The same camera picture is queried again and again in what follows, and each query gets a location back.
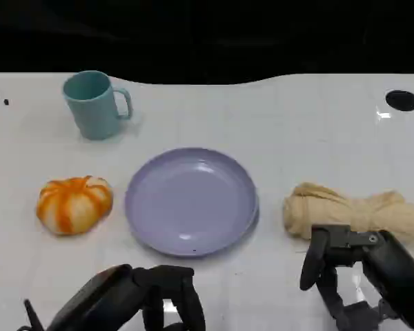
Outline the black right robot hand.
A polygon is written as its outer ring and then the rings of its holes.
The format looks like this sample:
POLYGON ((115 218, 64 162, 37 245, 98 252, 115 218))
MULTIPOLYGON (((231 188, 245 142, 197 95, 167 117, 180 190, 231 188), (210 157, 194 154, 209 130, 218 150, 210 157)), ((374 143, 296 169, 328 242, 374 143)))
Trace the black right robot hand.
POLYGON ((338 330, 378 330, 399 319, 414 330, 414 258, 388 231, 354 232, 347 225, 313 225, 299 287, 317 286, 338 330), (362 263, 380 293, 375 307, 366 301, 344 305, 337 292, 337 268, 362 263))

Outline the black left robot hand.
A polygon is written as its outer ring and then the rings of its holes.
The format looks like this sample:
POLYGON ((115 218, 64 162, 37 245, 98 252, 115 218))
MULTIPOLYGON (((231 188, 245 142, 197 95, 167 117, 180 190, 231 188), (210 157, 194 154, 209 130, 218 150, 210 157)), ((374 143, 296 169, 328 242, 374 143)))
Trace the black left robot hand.
POLYGON ((49 330, 119 330, 141 312, 146 330, 205 330, 192 268, 122 264, 89 280, 55 315, 49 330))

